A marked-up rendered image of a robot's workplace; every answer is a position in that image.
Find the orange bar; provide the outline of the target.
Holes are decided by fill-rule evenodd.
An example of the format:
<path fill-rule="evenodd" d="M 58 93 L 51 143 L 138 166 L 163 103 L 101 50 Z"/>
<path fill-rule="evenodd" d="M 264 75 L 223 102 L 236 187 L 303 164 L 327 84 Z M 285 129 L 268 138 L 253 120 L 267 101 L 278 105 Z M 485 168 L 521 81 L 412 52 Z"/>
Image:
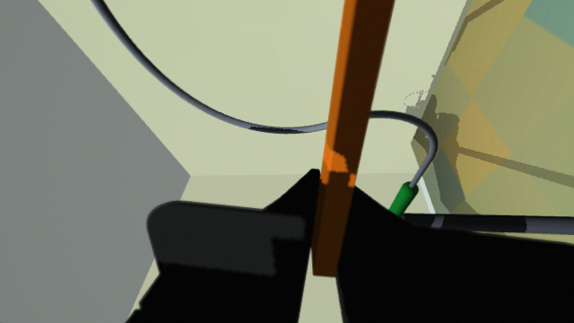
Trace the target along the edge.
<path fill-rule="evenodd" d="M 344 0 L 311 242 L 313 275 L 335 278 L 395 0 Z"/>

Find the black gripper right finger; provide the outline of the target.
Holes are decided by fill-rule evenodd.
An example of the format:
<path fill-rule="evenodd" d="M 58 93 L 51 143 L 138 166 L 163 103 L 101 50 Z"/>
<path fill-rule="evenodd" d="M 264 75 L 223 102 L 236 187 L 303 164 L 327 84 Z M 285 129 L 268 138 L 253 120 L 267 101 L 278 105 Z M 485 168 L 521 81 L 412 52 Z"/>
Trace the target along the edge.
<path fill-rule="evenodd" d="M 413 225 L 354 185 L 335 273 L 343 323 L 406 323 L 449 275 L 574 293 L 574 244 Z"/>

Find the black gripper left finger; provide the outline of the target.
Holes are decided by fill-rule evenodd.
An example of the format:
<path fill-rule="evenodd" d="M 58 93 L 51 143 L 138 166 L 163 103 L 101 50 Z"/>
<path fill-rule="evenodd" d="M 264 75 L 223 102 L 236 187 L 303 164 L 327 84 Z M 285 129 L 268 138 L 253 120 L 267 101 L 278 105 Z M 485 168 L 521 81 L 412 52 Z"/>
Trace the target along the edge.
<path fill-rule="evenodd" d="M 320 170 L 263 209 L 169 201 L 146 227 L 159 273 L 166 265 L 269 275 L 280 282 L 278 323 L 299 323 Z"/>

